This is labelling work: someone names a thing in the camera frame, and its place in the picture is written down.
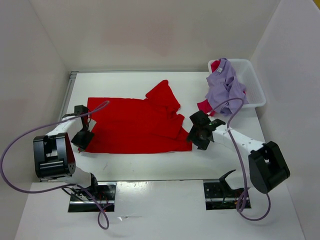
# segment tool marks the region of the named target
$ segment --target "beige wall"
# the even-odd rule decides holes
[[[0,152],[18,134],[57,120],[68,72],[27,0],[0,1]],[[7,177],[29,189],[35,179],[33,137],[22,138],[5,158]],[[0,180],[0,238],[14,239],[27,194]]]
[[[287,184],[307,240],[320,236],[320,10],[282,0],[251,59],[267,104],[257,109],[266,140],[291,170]]]
[[[30,0],[73,70],[206,70],[249,59],[280,0]]]

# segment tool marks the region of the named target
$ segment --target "laundry basket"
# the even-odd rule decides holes
[[[261,88],[258,77],[255,73],[252,63],[247,59],[228,59],[236,72],[238,81],[246,87],[246,98],[248,104],[243,105],[243,108],[256,108],[266,104],[266,97]],[[208,62],[210,74],[212,74],[211,64],[215,60]]]

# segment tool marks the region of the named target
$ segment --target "purple cloth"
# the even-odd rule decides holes
[[[215,109],[216,106],[232,98],[242,98],[244,104],[248,104],[246,94],[244,93],[246,86],[238,82],[236,71],[231,66],[229,60],[221,58],[220,61],[219,67],[206,78],[209,84],[209,92],[205,95],[205,98],[215,112],[228,116],[240,107],[240,100],[226,102]]]

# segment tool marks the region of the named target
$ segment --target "white table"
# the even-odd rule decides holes
[[[157,83],[168,79],[181,104],[179,113],[186,117],[183,127],[189,131],[192,126],[189,116],[198,110],[196,103],[204,100],[208,90],[207,75],[207,72],[79,73],[66,107],[72,112],[75,105],[87,105],[88,97],[143,99]],[[231,126],[256,140],[264,140],[254,109],[241,110]],[[236,210],[206,211],[202,179],[219,178],[237,169],[227,178],[234,181],[228,183],[233,183],[234,188],[243,185],[236,154],[218,144],[211,143],[207,151],[194,148],[192,152],[162,154],[74,153],[76,164],[94,173],[98,180],[120,181],[115,212],[108,213],[110,229],[98,227],[96,212],[68,213],[69,196],[57,190],[28,196],[16,240],[304,239],[285,183],[270,192],[271,211],[262,221],[247,221]],[[31,190],[59,184],[34,183]],[[267,198],[253,188],[249,195],[252,209],[244,213],[260,217],[267,209]]]
[[[160,81],[168,79],[181,105],[178,113],[185,116],[183,127],[189,131],[189,116],[198,111],[197,103],[208,92],[208,72],[103,72],[78,73],[67,101],[67,112],[75,105],[87,105],[89,97],[121,97],[144,99]],[[217,114],[222,120],[227,118]],[[231,127],[259,141],[264,141],[255,109],[243,109]],[[76,164],[92,172],[102,181],[153,181],[219,178],[237,169],[232,175],[241,177],[239,160],[234,152],[211,143],[207,151],[171,152],[158,154],[92,154],[74,151]]]

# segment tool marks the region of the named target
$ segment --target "crumpled red fabric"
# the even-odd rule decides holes
[[[94,137],[86,148],[89,153],[155,154],[191,151],[188,132],[182,128],[184,116],[177,114],[180,104],[168,80],[161,81],[146,99],[89,97],[87,107],[95,109],[109,100],[109,105],[92,114],[96,121]]]

